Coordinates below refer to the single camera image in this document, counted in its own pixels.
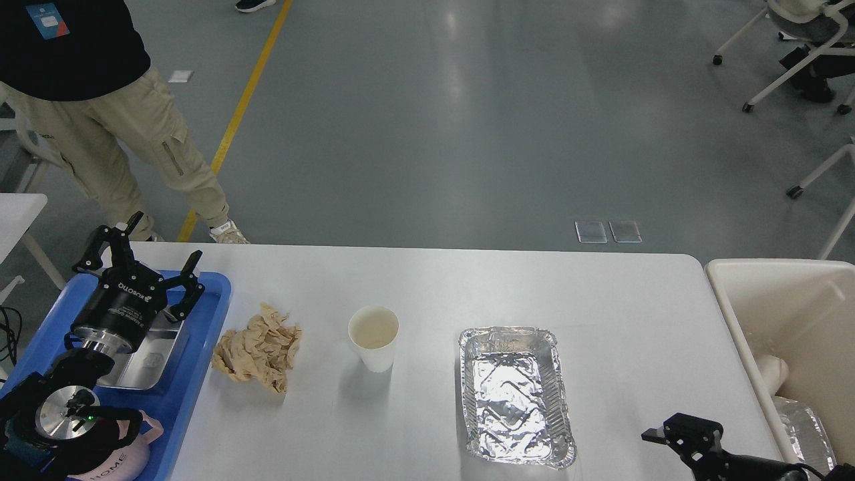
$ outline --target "khaki pants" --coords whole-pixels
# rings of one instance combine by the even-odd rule
[[[139,158],[154,165],[166,185],[181,192],[210,227],[228,220],[220,182],[193,144],[173,95],[154,68],[131,85],[82,102],[48,102],[5,86],[9,101],[59,155],[55,160],[84,194],[103,208],[109,225],[145,212],[121,139]],[[148,216],[131,234],[151,236]]]

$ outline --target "foil container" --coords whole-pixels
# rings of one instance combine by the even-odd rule
[[[487,327],[460,335],[466,448],[475,457],[563,469],[573,464],[555,336],[532,327]]]
[[[781,416],[784,431],[793,445],[796,457],[819,472],[828,474],[836,461],[831,442],[825,434],[823,422],[814,410],[803,402],[793,401],[779,396],[772,398],[775,410]]]

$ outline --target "trash bin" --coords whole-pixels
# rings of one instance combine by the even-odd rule
[[[778,395],[813,407],[837,462],[855,464],[855,266],[718,259],[706,274],[783,459],[799,462],[754,360],[763,354],[789,365]]]

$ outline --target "white paper cup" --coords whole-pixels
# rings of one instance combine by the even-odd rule
[[[347,324],[353,348],[372,372],[383,372],[395,360],[398,316],[380,306],[363,307]]]

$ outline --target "aluminum foil tray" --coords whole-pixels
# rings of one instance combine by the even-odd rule
[[[573,464],[555,336],[532,327],[487,327],[460,335],[466,447],[485,460],[563,469]]]

